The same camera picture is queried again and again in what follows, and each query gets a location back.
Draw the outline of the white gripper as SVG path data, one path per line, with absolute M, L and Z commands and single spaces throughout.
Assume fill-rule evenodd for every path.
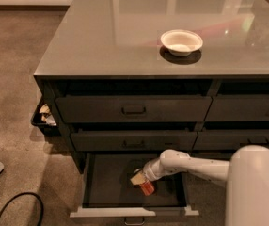
M 135 186 L 144 184 L 146 182 L 146 178 L 149 181 L 157 181 L 164 176 L 164 172 L 165 170 L 161 164 L 160 159 L 152 159 L 145 164 L 143 170 L 137 169 L 134 172 L 134 175 L 131 178 L 131 182 Z

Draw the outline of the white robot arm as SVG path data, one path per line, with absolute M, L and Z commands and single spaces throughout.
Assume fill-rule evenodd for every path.
M 269 226 L 269 149 L 248 145 L 229 161 L 195 158 L 188 153 L 165 150 L 131 178 L 145 195 L 153 182 L 179 172 L 189 172 L 226 189 L 225 226 Z

